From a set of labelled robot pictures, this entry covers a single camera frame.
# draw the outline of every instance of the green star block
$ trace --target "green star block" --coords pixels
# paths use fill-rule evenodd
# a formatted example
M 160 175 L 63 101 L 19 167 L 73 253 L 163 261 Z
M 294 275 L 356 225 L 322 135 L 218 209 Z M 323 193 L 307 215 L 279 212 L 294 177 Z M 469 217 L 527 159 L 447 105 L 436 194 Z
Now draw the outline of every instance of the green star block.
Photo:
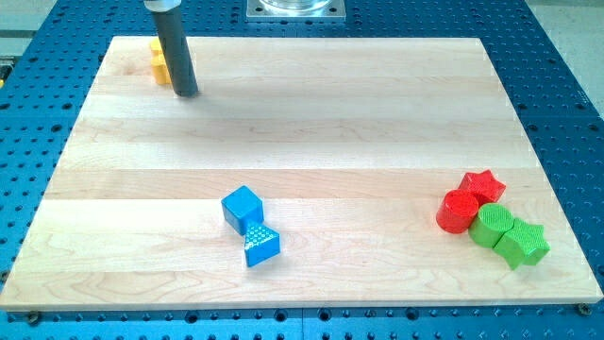
M 468 233 L 481 247 L 494 247 L 504 233 L 513 227 L 513 216 L 504 206 L 487 203 L 480 207 Z
M 513 228 L 503 234 L 493 250 L 503 256 L 511 269 L 520 264 L 536 265 L 549 251 L 544 226 L 531 225 L 516 218 Z

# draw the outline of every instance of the wood grain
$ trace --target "wood grain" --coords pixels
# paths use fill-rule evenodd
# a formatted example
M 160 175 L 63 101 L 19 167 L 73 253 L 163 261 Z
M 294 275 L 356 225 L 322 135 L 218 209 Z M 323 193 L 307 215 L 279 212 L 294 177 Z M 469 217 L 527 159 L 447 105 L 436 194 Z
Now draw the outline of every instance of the wood grain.
M 203 94 L 113 40 L 0 306 L 137 310 L 596 302 L 601 290 L 475 39 L 192 38 Z M 466 171 L 545 225 L 535 267 L 435 223 Z M 220 198 L 264 199 L 282 253 L 246 268 Z

